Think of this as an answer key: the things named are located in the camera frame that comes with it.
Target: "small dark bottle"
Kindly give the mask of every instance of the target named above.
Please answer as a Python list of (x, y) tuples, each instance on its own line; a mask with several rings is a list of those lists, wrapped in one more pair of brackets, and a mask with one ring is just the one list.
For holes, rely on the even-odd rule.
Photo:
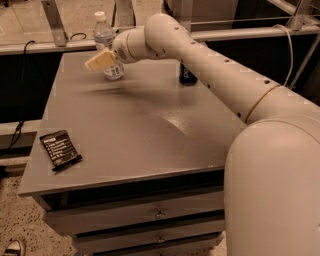
[(181, 84), (190, 86), (197, 83), (198, 78), (192, 74), (182, 63), (180, 63), (179, 81)]

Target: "white cable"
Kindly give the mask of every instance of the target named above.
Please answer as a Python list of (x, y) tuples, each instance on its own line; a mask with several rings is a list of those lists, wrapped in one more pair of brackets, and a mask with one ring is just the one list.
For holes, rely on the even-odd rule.
[(274, 27), (276, 28), (279, 28), (281, 30), (283, 30), (286, 34), (287, 34), (287, 37), (288, 37), (288, 41), (289, 41), (289, 48), (290, 48), (290, 69), (289, 69), (289, 72), (288, 72), (288, 75), (287, 75), (287, 78), (283, 84), (283, 86), (287, 86), (287, 83), (288, 83), (288, 80), (291, 76), (291, 73), (292, 73), (292, 69), (293, 69), (293, 46), (292, 46), (292, 41), (291, 41), (291, 36), (290, 36), (290, 33), (289, 33), (289, 29), (283, 25), (280, 25), (280, 24), (277, 24), (275, 25)]

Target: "table drawer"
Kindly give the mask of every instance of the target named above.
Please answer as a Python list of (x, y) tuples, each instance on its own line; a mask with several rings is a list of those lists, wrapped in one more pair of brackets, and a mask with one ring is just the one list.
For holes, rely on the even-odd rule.
[(172, 196), (175, 195), (49, 212), (44, 220), (60, 234), (76, 235), (224, 209), (224, 194), (221, 186), (210, 190), (188, 191), (185, 192), (184, 197), (177, 195), (177, 198), (170, 198)]
[(93, 256), (173, 256), (182, 253), (198, 253), (200, 250), (211, 250), (220, 243), (219, 233), (197, 236), (192, 238), (178, 239), (168, 243), (153, 244), (116, 250), (112, 252), (100, 252)]
[(153, 226), (140, 225), (140, 227), (128, 227), (128, 229), (105, 231), (104, 233), (92, 232), (73, 241), (74, 246), (81, 253), (90, 254), (167, 243), (176, 239), (222, 232), (224, 228), (224, 215), (216, 216), (215, 213), (209, 213), (196, 218), (162, 221), (161, 224)]

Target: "water bottle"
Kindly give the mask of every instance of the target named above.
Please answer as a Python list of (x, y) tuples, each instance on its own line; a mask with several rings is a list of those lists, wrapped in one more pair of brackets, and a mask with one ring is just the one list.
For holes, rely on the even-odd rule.
[[(116, 37), (112, 27), (107, 23), (105, 12), (96, 12), (94, 14), (96, 26), (93, 30), (93, 38), (98, 51), (104, 48), (112, 49), (112, 42)], [(116, 65), (103, 69), (106, 78), (116, 80), (123, 76), (124, 68), (122, 63), (117, 62)]]

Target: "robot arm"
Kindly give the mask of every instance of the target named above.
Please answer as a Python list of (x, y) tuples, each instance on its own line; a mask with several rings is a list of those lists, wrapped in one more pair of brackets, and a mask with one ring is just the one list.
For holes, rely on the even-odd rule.
[(228, 256), (320, 253), (320, 108), (194, 41), (165, 14), (120, 34), (117, 59), (182, 62), (243, 122), (226, 159)]
[(288, 113), (310, 114), (318, 108), (277, 82), (194, 41), (166, 14), (151, 16), (144, 29), (121, 33), (113, 49), (123, 63), (161, 58), (182, 62), (245, 123)]

